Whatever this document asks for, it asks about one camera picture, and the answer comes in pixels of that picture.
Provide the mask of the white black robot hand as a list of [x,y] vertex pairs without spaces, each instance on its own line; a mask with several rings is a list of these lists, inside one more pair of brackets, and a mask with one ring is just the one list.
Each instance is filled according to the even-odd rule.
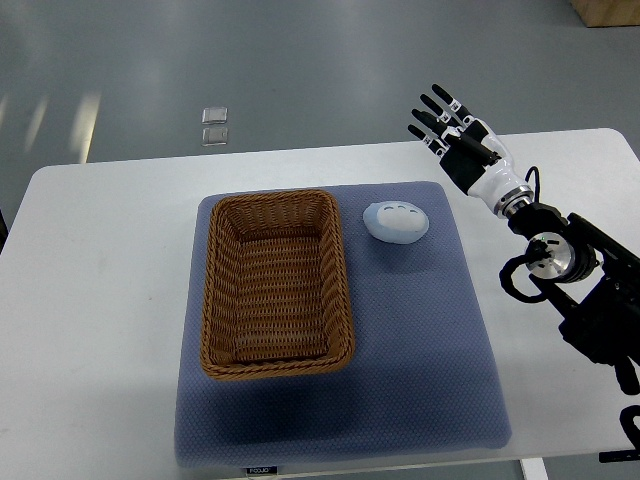
[[511,153],[495,132],[443,87],[431,86],[439,102],[422,93],[420,100],[435,115],[412,109],[420,126],[408,131],[434,155],[467,196],[482,200],[497,217],[512,217],[531,203],[531,187],[514,171]]

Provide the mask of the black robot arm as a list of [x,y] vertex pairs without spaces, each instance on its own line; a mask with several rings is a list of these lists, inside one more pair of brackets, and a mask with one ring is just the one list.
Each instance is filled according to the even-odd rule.
[[525,176],[482,119],[438,84],[422,94],[408,130],[439,159],[465,195],[480,199],[528,244],[499,272],[502,289],[525,303],[550,303],[565,342],[614,369],[621,391],[639,393],[639,259],[576,213],[540,200],[540,173]]

